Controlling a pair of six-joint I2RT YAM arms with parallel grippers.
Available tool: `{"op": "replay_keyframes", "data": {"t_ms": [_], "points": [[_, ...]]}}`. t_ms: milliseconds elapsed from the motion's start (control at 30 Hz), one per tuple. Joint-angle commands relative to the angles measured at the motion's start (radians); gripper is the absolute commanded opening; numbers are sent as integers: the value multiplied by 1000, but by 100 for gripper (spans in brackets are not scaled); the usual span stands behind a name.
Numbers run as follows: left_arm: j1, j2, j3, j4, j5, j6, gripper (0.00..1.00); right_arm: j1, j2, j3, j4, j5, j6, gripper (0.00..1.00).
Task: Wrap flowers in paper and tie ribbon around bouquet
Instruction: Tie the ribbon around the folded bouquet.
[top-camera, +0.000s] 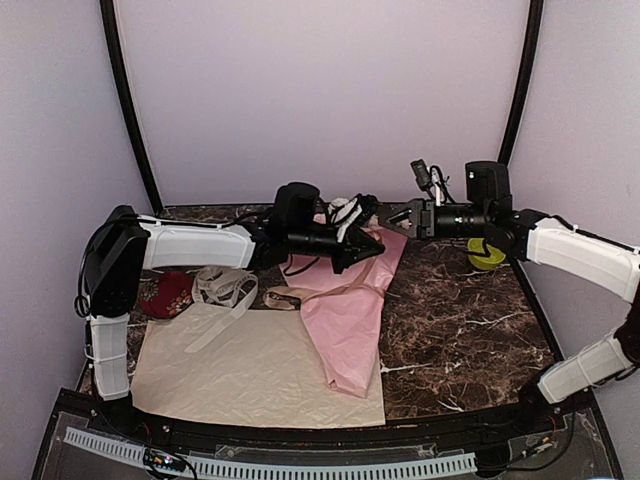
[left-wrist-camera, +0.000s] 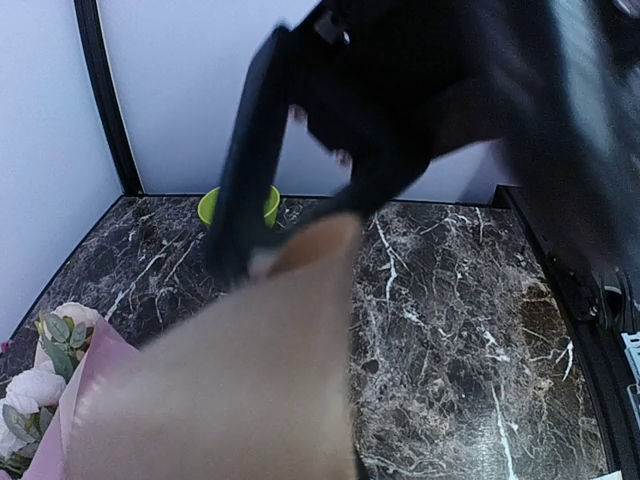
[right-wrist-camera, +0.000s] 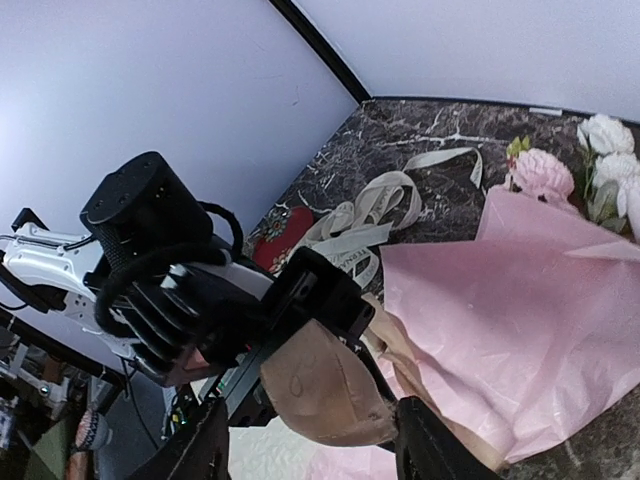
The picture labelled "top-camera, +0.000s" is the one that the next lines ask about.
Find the pink wrapping paper sheet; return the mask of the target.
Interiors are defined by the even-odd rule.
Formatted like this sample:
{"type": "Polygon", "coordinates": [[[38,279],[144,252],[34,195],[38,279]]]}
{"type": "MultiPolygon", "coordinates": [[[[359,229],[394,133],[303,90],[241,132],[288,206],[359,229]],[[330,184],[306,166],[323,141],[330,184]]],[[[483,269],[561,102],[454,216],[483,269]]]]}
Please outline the pink wrapping paper sheet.
{"type": "MultiPolygon", "coordinates": [[[[374,232],[382,240],[385,251],[372,257],[376,263],[366,282],[386,293],[407,238],[387,229],[374,232]]],[[[338,275],[333,273],[330,260],[322,258],[307,271],[287,278],[284,286],[327,291],[353,281],[367,260],[338,275]]],[[[377,366],[383,304],[384,297],[368,290],[355,290],[301,304],[303,323],[321,358],[331,389],[359,398],[367,396],[377,366]]]]}

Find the tan satin ribbon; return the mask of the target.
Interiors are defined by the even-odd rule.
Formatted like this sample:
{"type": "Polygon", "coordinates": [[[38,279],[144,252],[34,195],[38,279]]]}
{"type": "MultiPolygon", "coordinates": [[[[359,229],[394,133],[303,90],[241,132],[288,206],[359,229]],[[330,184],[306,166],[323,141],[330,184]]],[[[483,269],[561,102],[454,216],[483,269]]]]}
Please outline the tan satin ribbon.
{"type": "Polygon", "coordinates": [[[353,281],[327,291],[285,286],[270,288],[262,296],[263,303],[270,309],[291,311],[295,309],[295,306],[292,304],[293,300],[297,300],[300,304],[303,304],[309,300],[344,295],[355,290],[368,290],[380,298],[383,298],[385,296],[384,289],[375,287],[366,282],[366,279],[371,273],[375,263],[375,258],[368,259],[365,262],[363,270],[353,281]]]}

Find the cream printed ribbon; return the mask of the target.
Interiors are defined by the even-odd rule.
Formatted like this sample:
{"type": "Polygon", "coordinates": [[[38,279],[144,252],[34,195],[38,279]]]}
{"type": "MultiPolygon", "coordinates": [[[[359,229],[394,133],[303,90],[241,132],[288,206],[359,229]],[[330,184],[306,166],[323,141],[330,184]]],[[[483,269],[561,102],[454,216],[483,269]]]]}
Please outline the cream printed ribbon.
{"type": "Polygon", "coordinates": [[[204,349],[252,306],[258,293],[257,276],[246,270],[206,266],[194,277],[193,304],[184,312],[189,319],[203,318],[209,328],[185,349],[204,349]]]}

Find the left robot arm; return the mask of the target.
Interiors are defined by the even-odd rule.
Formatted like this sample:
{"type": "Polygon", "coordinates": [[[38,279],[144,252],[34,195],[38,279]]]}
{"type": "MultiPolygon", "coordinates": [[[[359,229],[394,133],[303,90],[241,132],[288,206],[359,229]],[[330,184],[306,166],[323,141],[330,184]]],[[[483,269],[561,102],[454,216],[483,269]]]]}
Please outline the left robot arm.
{"type": "Polygon", "coordinates": [[[271,206],[222,223],[167,220],[116,207],[84,249],[74,298],[76,314],[87,323],[93,391],[106,401],[103,421],[120,436],[141,427],[140,412],[124,399],[130,394],[127,329],[143,272],[212,266],[248,274],[304,255],[328,259],[341,274],[384,252],[364,229],[378,207],[375,196],[363,194],[332,207],[318,188],[302,182],[280,187],[271,206]]]}

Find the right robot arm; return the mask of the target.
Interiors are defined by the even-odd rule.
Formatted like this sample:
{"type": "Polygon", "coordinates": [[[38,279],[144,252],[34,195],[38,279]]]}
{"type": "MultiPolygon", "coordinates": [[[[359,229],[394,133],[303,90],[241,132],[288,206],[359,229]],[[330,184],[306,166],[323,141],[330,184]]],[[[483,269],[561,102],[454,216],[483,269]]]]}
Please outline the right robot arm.
{"type": "Polygon", "coordinates": [[[624,378],[639,367],[639,250],[570,224],[559,215],[513,207],[509,171],[496,161],[465,166],[467,200],[456,203],[441,171],[422,160],[411,164],[426,198],[383,205],[381,226],[409,238],[480,238],[480,256],[495,248],[509,259],[556,268],[619,296],[629,303],[624,323],[602,340],[536,376],[519,395],[510,424],[521,434],[534,432],[549,416],[549,405],[624,378]]]}

